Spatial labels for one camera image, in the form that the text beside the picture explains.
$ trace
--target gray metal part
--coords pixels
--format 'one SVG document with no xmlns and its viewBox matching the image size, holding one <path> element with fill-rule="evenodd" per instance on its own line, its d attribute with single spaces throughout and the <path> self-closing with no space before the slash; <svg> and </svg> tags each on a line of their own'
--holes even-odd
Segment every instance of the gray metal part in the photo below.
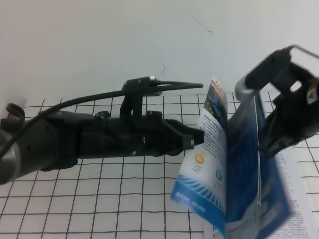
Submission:
<svg viewBox="0 0 319 239">
<path fill-rule="evenodd" d="M 0 129 L 0 150 L 12 137 L 8 132 Z M 15 143 L 0 160 L 0 185 L 13 181 L 19 177 L 21 171 L 21 152 Z"/>
<path fill-rule="evenodd" d="M 235 95 L 241 101 L 238 109 L 228 121 L 228 137 L 234 137 L 241 129 L 241 125 L 246 118 L 247 107 L 259 90 L 252 90 L 246 87 L 244 76 L 236 83 Z"/>
</svg>

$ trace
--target wire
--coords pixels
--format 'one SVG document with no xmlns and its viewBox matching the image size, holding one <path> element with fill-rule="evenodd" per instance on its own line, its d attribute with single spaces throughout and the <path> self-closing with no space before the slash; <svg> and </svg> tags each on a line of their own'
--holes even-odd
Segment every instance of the wire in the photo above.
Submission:
<svg viewBox="0 0 319 239">
<path fill-rule="evenodd" d="M 307 50 L 307 49 L 304 49 L 303 47 L 301 47 L 301 46 L 298 46 L 298 45 L 291 45 L 291 46 L 289 46 L 289 47 L 287 47 L 289 50 L 292 50 L 292 49 L 298 49 L 298 50 L 300 50 L 300 51 L 302 51 L 303 53 L 305 53 L 305 54 L 308 54 L 308 55 L 310 55 L 310 56 L 312 56 L 312 57 L 314 57 L 314 58 L 316 58 L 316 59 L 318 59 L 319 60 L 319 55 L 317 55 L 317 54 L 315 54 L 315 53 L 313 53 L 313 52 L 311 52 L 311 51 L 309 51 L 309 50 Z"/>
<path fill-rule="evenodd" d="M 159 84 L 170 84 L 169 82 L 161 82 L 158 81 Z M 40 112 L 37 116 L 35 116 L 33 119 L 28 121 L 24 125 L 23 128 L 21 128 L 17 133 L 13 135 L 13 137 L 3 146 L 2 150 L 0 151 L 0 161 L 5 156 L 5 154 L 9 151 L 9 149 L 13 146 L 15 142 L 35 123 L 37 123 L 42 118 L 62 109 L 68 106 L 72 106 L 75 104 L 80 104 L 88 101 L 96 101 L 111 97 L 117 97 L 117 96 L 124 96 L 124 95 L 133 95 L 133 94 L 141 94 L 141 93 L 153 93 L 158 91 L 170 91 L 170 90 L 182 90 L 182 89 L 192 89 L 192 88 L 202 88 L 204 85 L 200 83 L 187 83 L 187 82 L 180 82 L 177 84 L 176 82 L 172 82 L 172 85 L 168 86 L 155 86 L 155 87 L 145 87 L 145 88 L 139 88 L 139 89 L 131 89 L 131 90 L 121 90 L 121 91 L 113 91 L 113 92 L 107 92 L 107 93 L 101 93 L 96 95 L 90 95 L 90 96 L 84 96 L 75 98 L 69 101 L 65 101 L 62 103 L 59 103 L 57 105 L 54 105 L 42 112 Z"/>
</svg>

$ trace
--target grid paper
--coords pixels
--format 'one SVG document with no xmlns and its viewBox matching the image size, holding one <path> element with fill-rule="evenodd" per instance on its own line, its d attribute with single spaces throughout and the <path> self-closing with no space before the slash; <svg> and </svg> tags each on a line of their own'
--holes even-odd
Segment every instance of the grid paper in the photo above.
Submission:
<svg viewBox="0 0 319 239">
<path fill-rule="evenodd" d="M 272 93 L 261 93 L 266 115 Z M 227 94 L 228 116 L 239 106 Z M 146 110 L 195 126 L 206 94 L 147 97 Z M 123 97 L 64 110 L 118 116 Z M 27 102 L 27 119 L 63 101 Z M 293 148 L 319 229 L 319 135 Z M 0 186 L 0 238 L 3 239 L 203 239 L 203 220 L 170 200 L 184 154 L 165 157 L 79 160 L 71 169 L 34 172 Z"/>
</svg>

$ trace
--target white wall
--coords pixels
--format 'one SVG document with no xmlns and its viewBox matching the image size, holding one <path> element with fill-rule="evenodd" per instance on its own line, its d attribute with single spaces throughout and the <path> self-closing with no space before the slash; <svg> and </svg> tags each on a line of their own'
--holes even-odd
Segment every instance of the white wall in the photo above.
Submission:
<svg viewBox="0 0 319 239">
<path fill-rule="evenodd" d="M 216 75 L 233 91 L 278 48 L 319 52 L 318 7 L 317 0 L 0 0 L 0 87 L 74 96 L 140 76 L 208 83 Z"/>
</svg>

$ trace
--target yellow circular logo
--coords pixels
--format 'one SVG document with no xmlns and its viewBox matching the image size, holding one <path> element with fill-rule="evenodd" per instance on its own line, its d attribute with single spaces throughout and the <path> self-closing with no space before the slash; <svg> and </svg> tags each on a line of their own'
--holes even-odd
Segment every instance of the yellow circular logo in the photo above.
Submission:
<svg viewBox="0 0 319 239">
<path fill-rule="evenodd" d="M 204 156 L 201 153 L 195 154 L 195 161 L 199 164 L 203 164 L 205 161 Z"/>
</svg>

